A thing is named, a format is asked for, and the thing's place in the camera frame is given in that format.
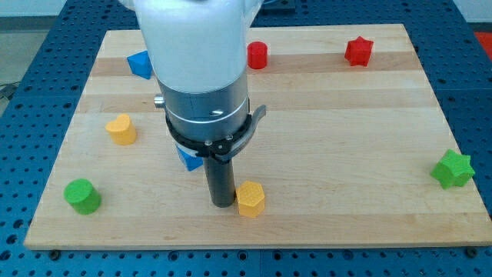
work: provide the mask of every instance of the black cylinder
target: black cylinder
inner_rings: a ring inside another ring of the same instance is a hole
[[[203,165],[208,181],[208,190],[212,202],[220,208],[234,203],[234,172],[232,161],[219,162],[211,157],[203,158]]]

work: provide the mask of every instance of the wooden board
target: wooden board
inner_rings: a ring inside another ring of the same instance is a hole
[[[375,41],[367,68],[347,41]],[[211,204],[203,169],[179,162],[158,85],[125,57],[139,31],[108,32],[25,244],[30,249],[237,249],[489,245],[492,224],[473,181],[444,191],[429,172],[452,133],[403,25],[255,28],[270,64],[248,70],[251,106],[268,106],[235,180],[260,182],[266,209],[240,217]],[[131,115],[137,142],[114,145],[104,126]],[[77,215],[62,196],[91,180],[103,203]]]

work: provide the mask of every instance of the yellow block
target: yellow block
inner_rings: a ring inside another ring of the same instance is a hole
[[[236,189],[239,214],[255,218],[264,210],[264,193],[260,183],[246,181]]]
[[[116,120],[108,122],[106,131],[117,145],[130,145],[137,139],[137,131],[127,114],[120,114]]]

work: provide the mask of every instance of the blue cube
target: blue cube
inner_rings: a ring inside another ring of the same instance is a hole
[[[130,65],[131,73],[142,78],[150,79],[152,75],[152,64],[148,58],[148,52],[143,51],[126,58]]]
[[[181,150],[177,145],[176,149],[178,150],[179,159],[183,162],[188,171],[193,171],[203,165],[202,158],[189,155],[187,152]]]

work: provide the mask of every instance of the green block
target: green block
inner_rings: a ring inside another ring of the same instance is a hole
[[[95,212],[101,204],[101,195],[86,179],[70,182],[63,191],[65,201],[81,215]]]
[[[471,168],[469,155],[460,155],[448,149],[430,175],[440,182],[443,189],[448,189],[453,185],[464,186],[475,171]]]

